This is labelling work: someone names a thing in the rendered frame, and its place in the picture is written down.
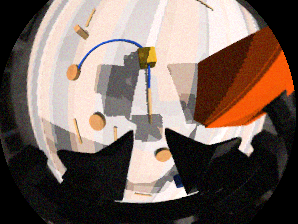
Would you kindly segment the blue cylinder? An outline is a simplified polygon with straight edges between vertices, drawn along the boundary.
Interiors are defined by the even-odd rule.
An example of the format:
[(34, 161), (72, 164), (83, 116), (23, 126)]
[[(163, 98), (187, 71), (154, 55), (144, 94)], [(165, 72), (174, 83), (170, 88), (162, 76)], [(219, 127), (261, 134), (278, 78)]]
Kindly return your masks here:
[(176, 184), (176, 188), (182, 188), (182, 186), (184, 186), (184, 185), (182, 185), (182, 181), (180, 179), (180, 176), (174, 175), (173, 179), (174, 179), (173, 180), (174, 184)]

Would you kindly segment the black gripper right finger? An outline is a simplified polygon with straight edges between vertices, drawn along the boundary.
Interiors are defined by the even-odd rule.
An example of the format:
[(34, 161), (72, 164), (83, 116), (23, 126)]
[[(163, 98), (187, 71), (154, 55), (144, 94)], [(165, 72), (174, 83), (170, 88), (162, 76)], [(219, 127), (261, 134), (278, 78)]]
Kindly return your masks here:
[(204, 179), (214, 159), (235, 151), (242, 144), (242, 137), (238, 136), (223, 140), (222, 143), (220, 141), (220, 143), (208, 145), (194, 141), (170, 128), (165, 128), (165, 139), (188, 196), (190, 193), (198, 192), (196, 186)]

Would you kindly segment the yellow block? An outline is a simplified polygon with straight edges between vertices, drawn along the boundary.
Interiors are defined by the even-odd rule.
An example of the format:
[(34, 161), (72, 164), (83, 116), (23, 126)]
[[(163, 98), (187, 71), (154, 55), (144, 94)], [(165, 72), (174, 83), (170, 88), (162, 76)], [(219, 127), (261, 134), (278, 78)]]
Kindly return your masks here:
[(157, 56), (156, 52), (154, 52), (154, 45), (153, 47), (145, 47), (145, 48), (137, 48), (138, 52), (138, 64), (140, 64), (140, 69), (156, 67), (157, 63)]

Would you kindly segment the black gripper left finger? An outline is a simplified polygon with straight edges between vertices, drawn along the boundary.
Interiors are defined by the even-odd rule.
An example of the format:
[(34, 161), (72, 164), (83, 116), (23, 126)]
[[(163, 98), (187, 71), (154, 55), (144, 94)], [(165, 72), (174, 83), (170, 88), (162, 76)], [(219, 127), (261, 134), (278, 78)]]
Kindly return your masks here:
[(129, 161), (133, 153), (133, 140), (133, 129), (129, 129), (124, 136), (118, 137), (114, 143), (112, 141), (112, 144), (96, 153), (60, 149), (57, 156), (65, 168), (98, 177), (109, 193), (116, 197), (114, 201), (122, 201), (128, 179), (126, 176), (129, 173)]

